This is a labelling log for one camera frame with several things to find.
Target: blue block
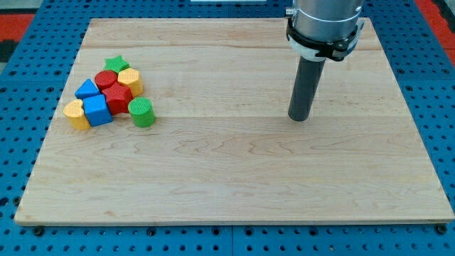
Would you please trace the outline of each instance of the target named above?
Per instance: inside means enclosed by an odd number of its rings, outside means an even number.
[[[74,93],[76,98],[83,100],[88,97],[99,95],[100,91],[98,90],[97,86],[90,80],[87,79],[77,91]]]
[[[104,95],[88,97],[82,100],[84,102],[85,116],[93,127],[112,122],[112,116],[107,108],[106,98]]]

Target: yellow octagonal block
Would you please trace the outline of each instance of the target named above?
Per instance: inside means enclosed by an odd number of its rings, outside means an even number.
[[[127,68],[126,70],[120,71],[118,82],[120,85],[129,87],[133,97],[140,95],[144,90],[141,74],[138,70],[133,68]]]

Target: robot end effector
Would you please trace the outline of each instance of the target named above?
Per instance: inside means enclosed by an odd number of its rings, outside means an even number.
[[[287,39],[301,57],[289,104],[289,117],[308,118],[327,58],[342,61],[358,42],[363,0],[294,0],[286,9]]]

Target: building block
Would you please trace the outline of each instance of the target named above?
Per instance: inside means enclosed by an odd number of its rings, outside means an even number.
[[[141,74],[138,70],[127,68],[119,73],[118,81],[120,85],[127,86],[131,89],[133,97],[140,95],[144,91]]]
[[[97,86],[90,80],[87,79],[77,91],[74,93],[76,98],[83,100],[86,97],[92,97],[99,95],[100,91],[98,90]]]
[[[107,107],[112,115],[129,113],[128,104],[133,100],[133,94],[128,87],[115,82],[111,87],[102,91],[106,97]]]
[[[133,119],[133,123],[137,127],[149,127],[156,118],[154,108],[149,99],[144,97],[137,97],[132,100],[128,105],[128,110]]]
[[[63,114],[68,118],[68,121],[70,121],[70,124],[74,129],[90,128],[90,123],[85,116],[82,106],[82,100],[73,100],[63,109]]]
[[[121,55],[118,55],[115,58],[107,58],[105,59],[105,62],[105,70],[112,70],[117,74],[120,71],[129,68],[129,63],[126,62]]]
[[[93,127],[112,122],[112,116],[107,108],[104,95],[88,97],[82,101],[84,102],[85,116]]]
[[[112,70],[104,70],[96,74],[95,84],[102,92],[104,89],[111,87],[117,81],[117,74]]]

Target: green star block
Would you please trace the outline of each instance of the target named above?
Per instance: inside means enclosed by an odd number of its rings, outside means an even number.
[[[129,68],[129,63],[126,62],[121,55],[118,55],[115,58],[107,58],[105,59],[105,62],[106,62],[105,70],[112,70],[117,74],[120,71]]]

